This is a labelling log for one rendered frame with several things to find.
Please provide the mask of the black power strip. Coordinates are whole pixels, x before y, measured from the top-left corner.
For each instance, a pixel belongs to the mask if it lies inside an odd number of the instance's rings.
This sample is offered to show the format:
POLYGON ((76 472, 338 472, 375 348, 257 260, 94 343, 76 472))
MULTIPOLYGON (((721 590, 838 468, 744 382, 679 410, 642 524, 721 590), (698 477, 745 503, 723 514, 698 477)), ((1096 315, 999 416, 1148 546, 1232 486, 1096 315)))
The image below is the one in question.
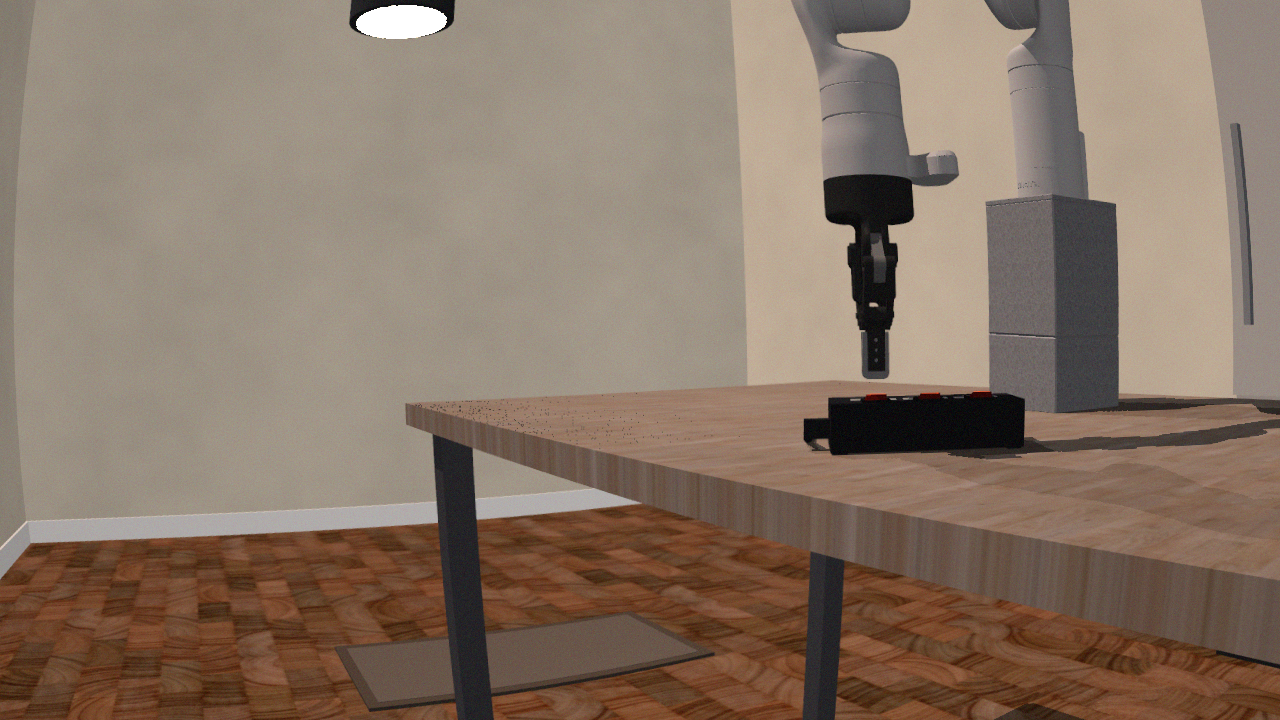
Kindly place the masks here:
POLYGON ((833 455, 1021 448, 1024 423, 1025 398, 989 391, 831 397, 828 418, 804 419, 804 439, 828 439, 833 455))

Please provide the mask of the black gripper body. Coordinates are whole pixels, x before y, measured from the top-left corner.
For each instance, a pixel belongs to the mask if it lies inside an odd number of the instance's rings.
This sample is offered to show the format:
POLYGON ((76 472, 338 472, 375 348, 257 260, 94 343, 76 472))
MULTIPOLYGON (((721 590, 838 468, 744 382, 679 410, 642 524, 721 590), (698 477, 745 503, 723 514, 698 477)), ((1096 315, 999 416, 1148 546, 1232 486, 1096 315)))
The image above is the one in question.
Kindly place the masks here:
POLYGON ((888 225, 913 220, 913 181, 899 176, 838 176, 823 181, 826 219, 852 225, 863 256, 870 256, 870 233, 881 233, 884 256, 890 256, 888 225))

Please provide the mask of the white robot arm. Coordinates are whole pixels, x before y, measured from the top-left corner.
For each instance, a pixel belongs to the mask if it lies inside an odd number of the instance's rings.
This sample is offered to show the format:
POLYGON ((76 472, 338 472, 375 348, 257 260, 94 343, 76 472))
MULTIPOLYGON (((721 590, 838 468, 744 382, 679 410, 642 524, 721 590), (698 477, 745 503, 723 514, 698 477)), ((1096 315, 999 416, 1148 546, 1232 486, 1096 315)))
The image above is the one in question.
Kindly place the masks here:
MULTIPOLYGON (((1089 199, 1069 0, 984 1, 1004 27, 1036 28, 1007 55, 1018 197, 1059 193, 1089 199)), ((817 67, 823 181, 876 174, 943 186, 956 179, 952 151, 909 154, 895 63, 836 41, 842 33, 897 29, 908 19, 910 0, 791 3, 817 67)))

